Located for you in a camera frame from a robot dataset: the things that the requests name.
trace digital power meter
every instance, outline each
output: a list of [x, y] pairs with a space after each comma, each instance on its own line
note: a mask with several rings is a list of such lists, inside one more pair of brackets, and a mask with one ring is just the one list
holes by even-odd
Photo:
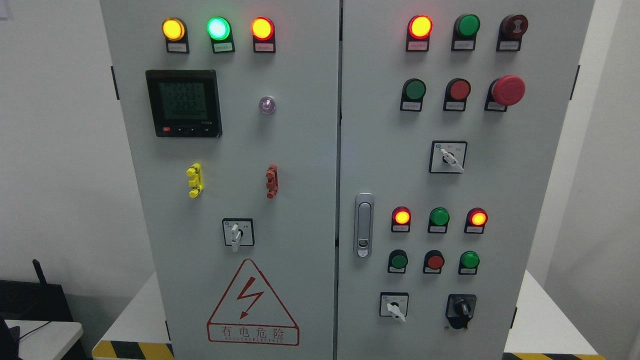
[[156, 136], [222, 135], [215, 70], [147, 70], [145, 74]]

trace cable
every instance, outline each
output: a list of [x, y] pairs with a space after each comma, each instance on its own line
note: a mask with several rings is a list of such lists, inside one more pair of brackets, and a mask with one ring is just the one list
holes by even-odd
[[44, 325], [38, 326], [37, 328], [35, 328], [35, 329], [33, 329], [33, 330], [31, 330], [31, 331], [27, 332], [25, 335], [22, 335], [22, 336], [18, 339], [18, 341], [22, 340], [22, 338], [24, 338], [25, 336], [27, 336], [27, 335], [31, 334], [32, 332], [34, 332], [34, 331], [36, 331], [36, 330], [40, 330], [40, 329], [42, 329], [43, 327], [45, 327], [45, 326], [49, 325], [50, 323], [51, 323], [51, 322], [47, 322], [47, 323], [45, 323]]

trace white wall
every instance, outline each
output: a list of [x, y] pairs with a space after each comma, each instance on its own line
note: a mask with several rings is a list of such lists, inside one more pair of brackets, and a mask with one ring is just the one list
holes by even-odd
[[62, 284], [90, 351], [153, 272], [97, 0], [0, 20], [0, 278]]
[[607, 58], [609, 41], [618, 18], [622, 0], [596, 0], [591, 22], [580, 57], [580, 75], [569, 102], [556, 160], [551, 170], [547, 194], [542, 204], [536, 235], [533, 239], [527, 270], [542, 285], [545, 284], [551, 257], [564, 209], [569, 199], [573, 176], [582, 141], [589, 124], [589, 117], [596, 98], [596, 91]]
[[607, 360], [640, 331], [638, 14], [622, 2], [545, 286]]

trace red terminal block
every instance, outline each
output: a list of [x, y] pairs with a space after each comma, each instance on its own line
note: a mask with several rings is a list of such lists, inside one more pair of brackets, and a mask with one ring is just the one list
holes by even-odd
[[278, 167], [274, 164], [267, 169], [267, 199], [273, 199], [278, 194]]

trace red indicator light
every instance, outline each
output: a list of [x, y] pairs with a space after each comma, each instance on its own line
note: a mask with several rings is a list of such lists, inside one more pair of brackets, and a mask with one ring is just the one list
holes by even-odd
[[469, 216], [469, 222], [471, 222], [471, 224], [473, 224], [474, 226], [485, 225], [486, 221], [487, 216], [484, 211], [474, 211], [473, 213], [471, 213], [471, 216]]
[[409, 34], [416, 39], [427, 38], [433, 29], [433, 21], [427, 15], [416, 15], [409, 22]]
[[394, 212], [394, 221], [399, 225], [405, 225], [411, 220], [411, 213], [407, 208], [399, 208]]
[[257, 17], [251, 23], [251, 32], [258, 40], [269, 40], [273, 36], [273, 22], [268, 17]]

